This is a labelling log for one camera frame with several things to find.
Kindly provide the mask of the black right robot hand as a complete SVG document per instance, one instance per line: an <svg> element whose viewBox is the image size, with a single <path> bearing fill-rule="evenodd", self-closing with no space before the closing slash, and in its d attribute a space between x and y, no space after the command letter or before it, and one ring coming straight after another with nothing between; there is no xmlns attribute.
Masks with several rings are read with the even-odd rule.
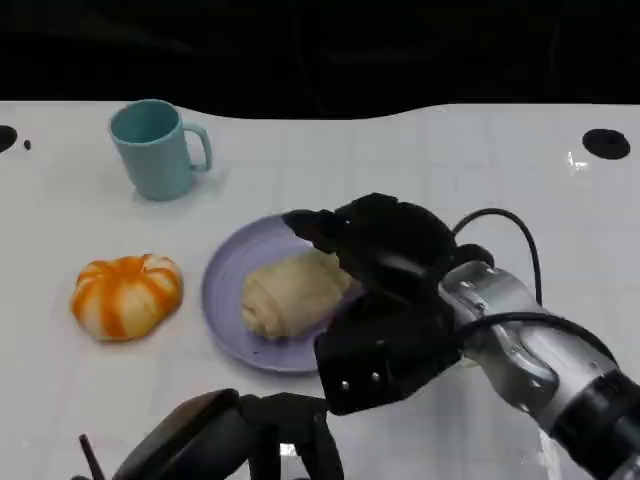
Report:
<svg viewBox="0 0 640 480"><path fill-rule="evenodd" d="M451 230L432 212L381 193L334 211L289 211L283 221L314 248L336 255L365 290L406 303L437 296L457 249Z"/></svg>

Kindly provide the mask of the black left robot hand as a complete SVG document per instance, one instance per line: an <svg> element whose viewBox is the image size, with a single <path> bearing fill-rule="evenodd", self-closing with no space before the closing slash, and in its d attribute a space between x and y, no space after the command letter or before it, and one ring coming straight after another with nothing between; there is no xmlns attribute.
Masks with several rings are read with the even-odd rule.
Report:
<svg viewBox="0 0 640 480"><path fill-rule="evenodd" d="M225 479L243 464L252 479L279 479L280 447L294 446L309 479L342 479L323 399L257 397L224 389L181 403L128 455L116 479Z"/></svg>

